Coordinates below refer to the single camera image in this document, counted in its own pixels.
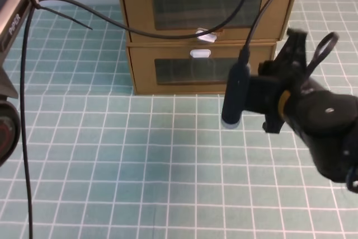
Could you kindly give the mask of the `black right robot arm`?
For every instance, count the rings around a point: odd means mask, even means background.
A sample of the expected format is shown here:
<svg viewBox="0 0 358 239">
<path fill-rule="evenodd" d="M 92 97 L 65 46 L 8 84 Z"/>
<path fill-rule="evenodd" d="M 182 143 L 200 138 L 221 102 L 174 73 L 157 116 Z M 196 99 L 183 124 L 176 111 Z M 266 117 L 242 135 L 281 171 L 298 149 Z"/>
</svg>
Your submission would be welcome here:
<svg viewBox="0 0 358 239">
<path fill-rule="evenodd" d="M 244 108 L 265 117 L 266 133 L 287 124 L 309 149 L 325 178 L 357 192 L 357 97 L 325 89 L 312 77 L 338 42 L 330 32 L 307 61 L 303 30 L 289 29 L 274 60 L 258 66 L 249 82 Z"/>
</svg>

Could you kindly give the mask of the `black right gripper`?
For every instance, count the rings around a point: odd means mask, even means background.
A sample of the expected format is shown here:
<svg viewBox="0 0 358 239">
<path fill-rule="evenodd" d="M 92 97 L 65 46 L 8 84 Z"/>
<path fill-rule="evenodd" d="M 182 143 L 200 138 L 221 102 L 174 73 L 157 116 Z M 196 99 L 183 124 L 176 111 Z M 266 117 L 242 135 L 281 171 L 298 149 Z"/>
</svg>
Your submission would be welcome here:
<svg viewBox="0 0 358 239">
<path fill-rule="evenodd" d="M 274 60 L 258 66 L 252 76 L 245 109 L 264 114 L 262 128 L 279 134 L 287 123 L 298 134 L 312 134 L 312 91 L 309 77 L 313 73 L 306 53 L 307 32 L 288 29 L 288 39 Z"/>
</svg>

